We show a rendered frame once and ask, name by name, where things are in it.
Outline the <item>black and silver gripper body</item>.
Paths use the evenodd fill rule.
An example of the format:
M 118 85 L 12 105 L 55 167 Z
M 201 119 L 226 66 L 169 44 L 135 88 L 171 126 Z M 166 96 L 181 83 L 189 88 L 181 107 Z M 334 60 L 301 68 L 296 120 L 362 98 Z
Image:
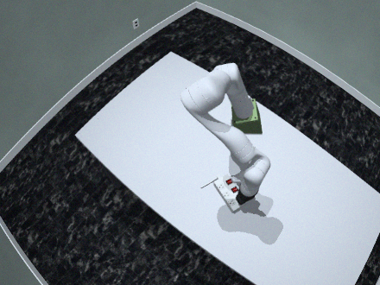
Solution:
M 238 202 L 239 205 L 242 205 L 245 202 L 247 202 L 249 200 L 252 200 L 256 196 L 256 194 L 258 193 L 258 191 L 259 191 L 259 188 L 256 191 L 253 191 L 253 192 L 248 191 L 248 190 L 246 190 L 244 188 L 244 186 L 243 186 L 243 179 L 244 179 L 244 172 L 245 172 L 245 170 L 241 171 L 238 174 L 235 174 L 231 178 L 231 181 L 233 183 L 240 183 L 239 189 L 238 189 L 238 194 L 236 196 L 236 200 L 237 200 L 237 202 Z

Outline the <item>white power strip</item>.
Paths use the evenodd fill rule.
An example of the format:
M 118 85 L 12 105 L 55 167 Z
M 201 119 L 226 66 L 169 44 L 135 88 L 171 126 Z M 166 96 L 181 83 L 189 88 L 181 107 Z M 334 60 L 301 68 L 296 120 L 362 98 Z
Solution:
M 211 182 L 213 182 L 213 185 L 215 186 L 218 193 L 220 194 L 224 202 L 227 204 L 231 212 L 235 212 L 246 205 L 247 202 L 244 203 L 243 205 L 239 205 L 238 202 L 235 200 L 238 194 L 238 188 L 236 187 L 234 183 L 232 183 L 231 178 L 228 174 L 226 174 L 223 177 L 221 177 L 220 175 L 217 175 L 216 178 L 207 182 L 205 185 L 201 186 L 200 188 L 210 184 Z

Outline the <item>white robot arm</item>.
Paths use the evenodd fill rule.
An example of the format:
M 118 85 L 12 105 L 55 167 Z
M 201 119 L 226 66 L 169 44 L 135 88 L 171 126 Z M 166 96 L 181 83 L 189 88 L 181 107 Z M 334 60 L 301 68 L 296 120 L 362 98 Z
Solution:
M 250 162 L 244 172 L 243 186 L 248 191 L 256 191 L 270 169 L 269 158 L 256 149 L 241 130 L 220 122 L 208 113 L 224 101 L 225 92 L 239 118 L 250 117 L 254 105 L 235 63 L 219 65 L 213 70 L 206 75 L 207 78 L 185 89 L 180 94 L 181 102 L 196 120 L 230 150 L 238 162 Z

